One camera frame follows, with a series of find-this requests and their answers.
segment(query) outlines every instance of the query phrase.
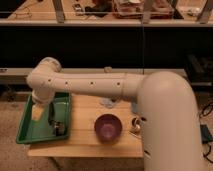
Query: bowl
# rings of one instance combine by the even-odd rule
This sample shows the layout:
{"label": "bowl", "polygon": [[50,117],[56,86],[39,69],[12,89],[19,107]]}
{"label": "bowl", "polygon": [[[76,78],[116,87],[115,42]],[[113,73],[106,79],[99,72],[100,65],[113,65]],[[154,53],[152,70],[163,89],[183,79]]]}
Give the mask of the bowl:
{"label": "bowl", "polygon": [[120,137],[122,123],[113,114],[103,114],[96,119],[94,129],[101,142],[114,142]]}

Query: green tray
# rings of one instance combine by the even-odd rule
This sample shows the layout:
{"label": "green tray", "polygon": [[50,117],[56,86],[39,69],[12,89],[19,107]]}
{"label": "green tray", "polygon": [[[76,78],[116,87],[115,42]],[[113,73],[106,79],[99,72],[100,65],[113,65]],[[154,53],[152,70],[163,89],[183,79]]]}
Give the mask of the green tray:
{"label": "green tray", "polygon": [[53,100],[55,107],[54,119],[63,122],[66,126],[64,135],[56,136],[53,134],[53,128],[48,123],[48,110],[46,107],[39,121],[31,120],[32,113],[32,96],[30,95],[25,105],[22,120],[20,122],[18,134],[16,137],[17,144],[32,144],[42,141],[51,141],[66,139],[69,136],[70,128],[70,95],[69,93],[56,93]]}

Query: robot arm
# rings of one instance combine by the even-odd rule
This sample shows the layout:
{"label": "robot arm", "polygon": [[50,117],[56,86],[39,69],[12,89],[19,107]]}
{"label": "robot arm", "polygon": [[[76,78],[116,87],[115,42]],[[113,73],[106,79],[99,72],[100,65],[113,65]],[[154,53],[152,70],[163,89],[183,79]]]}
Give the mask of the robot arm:
{"label": "robot arm", "polygon": [[136,101],[138,88],[145,76],[136,74],[62,74],[60,64],[53,58],[44,58],[28,75],[27,83],[33,89],[33,101],[48,105],[55,92],[72,92]]}
{"label": "robot arm", "polygon": [[55,91],[136,101],[143,117],[145,171],[203,171],[197,104],[188,83],[170,72],[62,74],[53,58],[43,59],[27,77],[35,104],[45,106]]}

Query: table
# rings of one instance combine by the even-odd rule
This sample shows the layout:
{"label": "table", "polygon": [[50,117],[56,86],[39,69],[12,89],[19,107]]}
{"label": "table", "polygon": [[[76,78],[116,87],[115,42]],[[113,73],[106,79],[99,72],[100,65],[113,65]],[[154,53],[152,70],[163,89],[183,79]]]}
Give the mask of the table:
{"label": "table", "polygon": [[[115,108],[107,109],[100,104],[100,97],[72,95],[71,130],[66,140],[32,144],[29,156],[44,157],[140,157],[141,139],[129,133],[131,120],[136,117],[131,112],[131,104],[120,101]],[[118,116],[123,125],[120,139],[115,144],[103,144],[94,132],[96,118],[105,113]]]}

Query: cable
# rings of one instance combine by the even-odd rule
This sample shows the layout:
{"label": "cable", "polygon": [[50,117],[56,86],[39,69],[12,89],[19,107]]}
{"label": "cable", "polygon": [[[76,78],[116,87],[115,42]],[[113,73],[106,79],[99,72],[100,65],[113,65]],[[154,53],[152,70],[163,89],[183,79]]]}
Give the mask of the cable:
{"label": "cable", "polygon": [[[213,102],[209,102],[207,105],[205,105],[205,106],[202,108],[201,112],[199,113],[199,122],[200,122],[200,124],[201,124],[200,119],[201,119],[202,117],[208,116],[209,114],[212,113],[212,111],[213,111]],[[210,163],[213,164],[213,160],[211,160],[211,159],[208,157],[208,156],[211,154],[212,147],[211,147],[211,145],[210,145],[209,143],[206,143],[206,145],[209,147],[209,150],[208,150],[208,152],[207,152],[206,154],[203,154],[203,157],[204,157],[208,162],[210,162]]]}
{"label": "cable", "polygon": [[203,157],[204,157],[208,162],[210,162],[210,163],[213,164],[213,160],[211,160],[210,158],[208,158],[208,156],[211,154],[212,146],[211,146],[210,144],[208,144],[208,143],[207,143],[207,145],[208,145],[208,147],[209,147],[209,150],[208,150],[208,152],[207,152],[206,154],[203,154]]}
{"label": "cable", "polygon": [[213,102],[210,102],[202,108],[201,112],[199,113],[199,118],[208,116],[209,114],[212,113],[212,111],[213,111]]}
{"label": "cable", "polygon": [[141,14],[141,27],[142,27],[142,74],[145,74],[145,28],[143,22],[143,15]]}

